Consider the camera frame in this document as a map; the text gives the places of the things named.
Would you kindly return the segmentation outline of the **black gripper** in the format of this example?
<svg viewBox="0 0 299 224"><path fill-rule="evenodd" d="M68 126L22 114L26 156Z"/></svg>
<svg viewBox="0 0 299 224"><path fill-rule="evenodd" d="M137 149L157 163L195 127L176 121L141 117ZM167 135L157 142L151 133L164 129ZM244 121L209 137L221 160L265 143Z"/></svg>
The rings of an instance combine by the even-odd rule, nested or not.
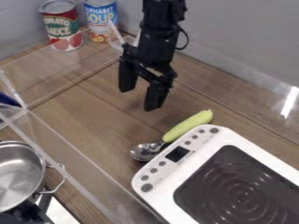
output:
<svg viewBox="0 0 299 224"><path fill-rule="evenodd" d="M144 98L145 111L156 110L164 105L173 87L173 79L177 77L169 62L153 63L152 56L152 53L143 55L137 49L136 57L124 52L119 58L117 85L120 92L124 93L135 89L139 77L149 83Z"/></svg>

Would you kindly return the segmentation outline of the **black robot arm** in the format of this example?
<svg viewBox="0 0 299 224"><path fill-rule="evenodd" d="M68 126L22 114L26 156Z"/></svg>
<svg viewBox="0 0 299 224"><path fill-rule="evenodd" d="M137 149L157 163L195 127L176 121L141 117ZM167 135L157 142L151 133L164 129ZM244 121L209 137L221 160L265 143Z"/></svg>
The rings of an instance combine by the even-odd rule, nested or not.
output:
<svg viewBox="0 0 299 224"><path fill-rule="evenodd" d="M179 23L187 11L185 0L143 0L144 17L140 22L137 46L121 45L117 86L121 93L136 88L137 78L148 81L144 110L164 105L177 73L171 67L173 53L189 44L189 37Z"/></svg>

